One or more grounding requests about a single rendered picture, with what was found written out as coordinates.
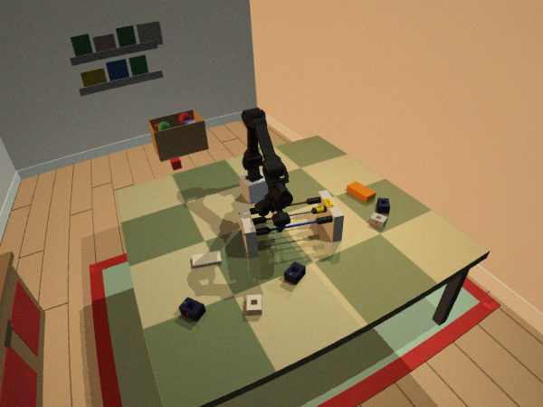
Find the white flat bar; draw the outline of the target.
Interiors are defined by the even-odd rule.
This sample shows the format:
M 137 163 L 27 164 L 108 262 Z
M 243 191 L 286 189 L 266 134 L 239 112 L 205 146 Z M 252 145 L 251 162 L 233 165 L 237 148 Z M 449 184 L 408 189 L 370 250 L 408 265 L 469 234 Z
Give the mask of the white flat bar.
M 211 251 L 207 253 L 193 255 L 193 268 L 203 268 L 222 264 L 221 252 Z

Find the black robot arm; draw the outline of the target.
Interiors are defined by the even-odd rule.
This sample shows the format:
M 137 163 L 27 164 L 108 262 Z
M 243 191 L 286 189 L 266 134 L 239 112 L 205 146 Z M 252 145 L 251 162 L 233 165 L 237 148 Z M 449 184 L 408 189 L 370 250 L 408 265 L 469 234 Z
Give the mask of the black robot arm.
M 268 194 L 273 196 L 280 207 L 289 206 L 293 197 L 285 184 L 289 182 L 289 174 L 281 158 L 275 154 L 272 141 L 267 129 L 265 112 L 258 108 L 247 109 L 242 114 L 243 124 L 247 128 L 247 149 L 243 152 L 243 168 L 248 175 L 245 177 L 254 182 L 262 179 L 259 166 L 268 185 Z M 262 151 L 258 149 L 258 142 Z M 263 161 L 262 161 L 263 159 Z M 283 176 L 280 178 L 280 176 Z M 255 209 L 260 216 L 274 213 L 272 202 L 267 195 L 266 199 L 256 203 Z

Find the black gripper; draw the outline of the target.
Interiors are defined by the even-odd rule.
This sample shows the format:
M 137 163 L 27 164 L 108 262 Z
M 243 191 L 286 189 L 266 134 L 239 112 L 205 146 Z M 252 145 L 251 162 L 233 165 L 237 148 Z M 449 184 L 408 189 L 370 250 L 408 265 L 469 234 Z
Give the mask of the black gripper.
M 267 195 L 269 196 L 269 200 L 272 202 L 274 211 L 277 212 L 272 216 L 272 222 L 273 222 L 274 226 L 282 227 L 282 226 L 285 226 L 286 224 L 290 224 L 291 223 L 291 218 L 290 218 L 289 214 L 286 213 L 286 212 L 284 213 L 283 210 L 282 210 L 282 209 L 285 209 L 285 207 L 280 207 L 277 204 L 274 197 L 270 196 L 268 193 L 264 196 L 264 199 L 267 198 Z

